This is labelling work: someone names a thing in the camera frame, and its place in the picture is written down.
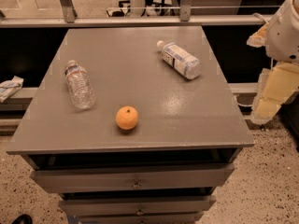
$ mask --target plastic water bottle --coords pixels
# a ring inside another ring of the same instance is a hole
[[[95,103],[95,95],[86,70],[76,61],[69,61],[65,76],[74,106],[78,109],[91,108]]]
[[[180,48],[175,43],[165,44],[163,41],[158,41],[157,47],[162,58],[187,79],[194,79],[199,76],[201,62],[185,49]]]

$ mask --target bottle cap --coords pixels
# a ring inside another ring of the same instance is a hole
[[[163,46],[165,46],[165,43],[163,41],[160,40],[157,42],[157,48],[159,49],[159,51],[163,49]]]

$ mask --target gray table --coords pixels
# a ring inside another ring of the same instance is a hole
[[[165,63],[156,49],[161,39],[198,57],[200,77],[188,81]],[[91,110],[78,112],[72,106],[64,77],[69,60],[88,71],[97,96]],[[140,115],[130,132],[115,123],[124,105]],[[7,152],[22,155],[36,169],[32,178],[46,191],[60,193],[61,207],[82,221],[194,222],[202,215],[196,210],[208,209],[212,190],[234,170],[238,152],[252,145],[201,27],[101,28],[68,31]],[[175,189],[196,194],[190,199],[184,192],[185,199],[178,198],[170,194]],[[108,201],[107,191],[125,193],[121,200],[113,196]],[[151,191],[154,200],[148,200]],[[74,193],[89,195],[76,199]],[[107,212],[103,204],[111,202],[115,209],[110,210],[123,209],[120,203],[133,203],[136,209],[151,203],[151,211],[149,217],[144,212],[133,217],[129,210]],[[188,208],[176,209],[176,202]],[[174,209],[159,213],[154,207],[161,203]]]

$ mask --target orange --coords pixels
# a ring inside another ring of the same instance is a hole
[[[138,123],[138,112],[131,106],[124,106],[119,109],[115,121],[121,129],[131,130]]]

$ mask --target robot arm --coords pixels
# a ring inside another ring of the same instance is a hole
[[[267,56],[278,61],[273,69],[264,69],[260,74],[251,121],[262,125],[271,120],[299,88],[299,0],[286,0],[247,44],[265,46]]]

